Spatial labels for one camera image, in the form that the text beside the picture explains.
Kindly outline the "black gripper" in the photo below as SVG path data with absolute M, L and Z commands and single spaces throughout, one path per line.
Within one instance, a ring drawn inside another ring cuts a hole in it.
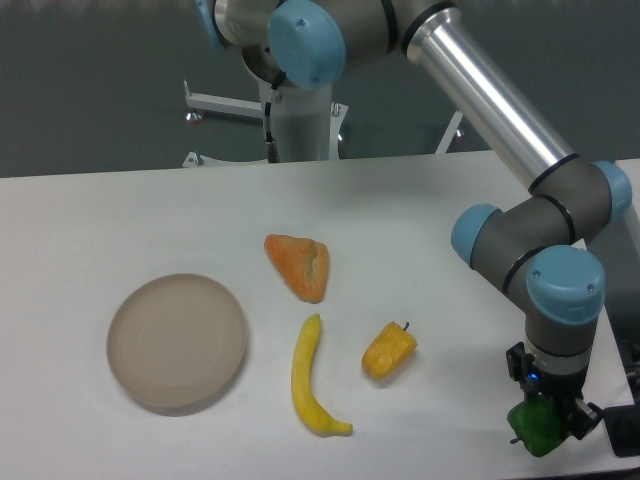
M 557 356 L 530 341 L 518 342 L 506 351 L 510 378 L 517 382 L 526 401 L 544 395 L 563 403 L 567 434 L 582 440 L 600 423 L 603 410 L 583 400 L 590 349 L 573 356 Z

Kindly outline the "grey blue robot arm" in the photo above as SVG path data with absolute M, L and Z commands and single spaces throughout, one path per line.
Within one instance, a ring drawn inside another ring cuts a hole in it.
M 424 67 L 528 190 L 508 210 L 469 208 L 451 243 L 460 258 L 525 314 L 525 338 L 506 353 L 524 401 L 509 414 L 530 433 L 582 438 L 604 423 L 614 446 L 639 443 L 639 409 L 583 399 L 605 273 L 576 247 L 621 218 L 626 174 L 588 164 L 549 127 L 465 31 L 451 1 L 199 1 L 216 49 L 240 48 L 261 84 L 271 163 L 326 160 L 330 90 L 346 71 L 401 51 Z

